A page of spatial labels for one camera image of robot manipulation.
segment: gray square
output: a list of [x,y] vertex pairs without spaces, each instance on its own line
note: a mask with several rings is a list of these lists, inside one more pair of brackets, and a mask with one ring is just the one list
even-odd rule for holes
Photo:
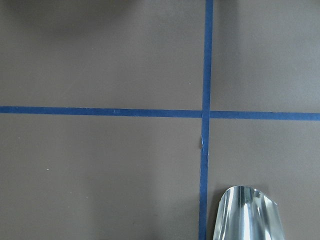
[[211,121],[208,240],[218,203],[237,185],[255,187],[278,204],[288,240],[320,235],[320,122]]
[[319,1],[214,4],[211,109],[320,112]]
[[2,114],[2,240],[194,240],[200,119]]
[[202,104],[205,1],[3,0],[0,105]]

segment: shiny metal object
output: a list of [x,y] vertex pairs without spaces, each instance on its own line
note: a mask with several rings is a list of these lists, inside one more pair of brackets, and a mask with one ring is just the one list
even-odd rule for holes
[[277,204],[255,188],[229,188],[219,203],[213,240],[285,240]]

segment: metallic object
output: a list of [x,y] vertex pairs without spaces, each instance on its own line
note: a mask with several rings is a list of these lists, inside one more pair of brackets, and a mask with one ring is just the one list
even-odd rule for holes
[[229,188],[219,203],[213,240],[285,240],[277,204],[255,188]]

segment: vertical blue line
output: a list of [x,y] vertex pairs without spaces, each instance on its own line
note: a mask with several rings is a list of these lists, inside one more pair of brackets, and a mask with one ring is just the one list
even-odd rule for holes
[[206,240],[207,235],[207,196],[208,196],[208,155],[210,128],[210,94],[213,33],[214,0],[205,1],[204,60],[201,124],[201,160],[200,160],[200,200],[198,239]]

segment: blue line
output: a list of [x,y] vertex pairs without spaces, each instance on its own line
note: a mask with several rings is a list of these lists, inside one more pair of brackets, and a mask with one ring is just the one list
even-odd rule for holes
[[200,110],[121,109],[84,107],[0,106],[0,114],[201,118]]
[[265,111],[211,111],[210,118],[212,119],[320,121],[320,113],[265,112]]
[[198,239],[206,240],[207,235],[207,196],[208,196],[208,155],[210,127],[211,63],[214,1],[205,1],[204,25],[204,60],[201,124],[201,159],[200,159],[200,199]]

